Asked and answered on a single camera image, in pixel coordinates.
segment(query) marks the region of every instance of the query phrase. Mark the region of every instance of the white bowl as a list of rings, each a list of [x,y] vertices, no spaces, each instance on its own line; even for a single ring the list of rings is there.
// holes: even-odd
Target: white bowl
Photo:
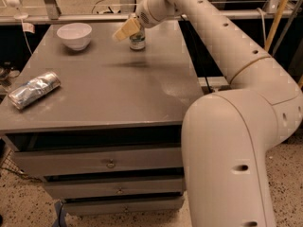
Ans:
[[[73,23],[58,29],[62,43],[73,50],[82,50],[91,42],[92,28],[84,23]]]

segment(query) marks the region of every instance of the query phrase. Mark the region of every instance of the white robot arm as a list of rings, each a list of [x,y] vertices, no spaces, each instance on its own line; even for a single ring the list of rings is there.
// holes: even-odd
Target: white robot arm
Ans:
[[[266,151],[302,120],[303,96],[288,73],[207,0],[144,0],[144,27],[182,12],[233,90],[191,105],[182,153],[193,227],[275,227]]]

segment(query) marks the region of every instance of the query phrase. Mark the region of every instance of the lab bench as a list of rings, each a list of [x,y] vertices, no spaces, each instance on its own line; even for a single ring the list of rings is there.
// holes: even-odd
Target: lab bench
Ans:
[[[178,209],[185,191],[182,121],[203,95],[178,22],[146,29],[146,48],[92,23],[92,41],[66,48],[53,25],[14,83],[46,71],[61,87],[17,110],[0,105],[0,133],[15,163],[44,182],[71,215]]]

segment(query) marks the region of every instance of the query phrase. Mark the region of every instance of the aluminum foil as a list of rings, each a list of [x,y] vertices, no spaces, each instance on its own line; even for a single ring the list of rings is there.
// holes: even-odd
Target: aluminum foil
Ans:
[[[59,87],[60,84],[61,82],[54,72],[46,72],[11,92],[9,99],[17,109],[22,110],[41,96]]]

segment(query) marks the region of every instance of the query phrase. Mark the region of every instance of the terrazzo floor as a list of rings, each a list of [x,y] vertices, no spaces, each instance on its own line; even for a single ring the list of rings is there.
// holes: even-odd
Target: terrazzo floor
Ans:
[[[277,227],[303,226],[303,134],[267,152],[266,163]],[[37,181],[1,171],[0,214],[3,227],[45,227],[57,220],[52,200]],[[65,217],[68,227],[190,227],[187,202],[178,211],[137,212],[92,217]]]

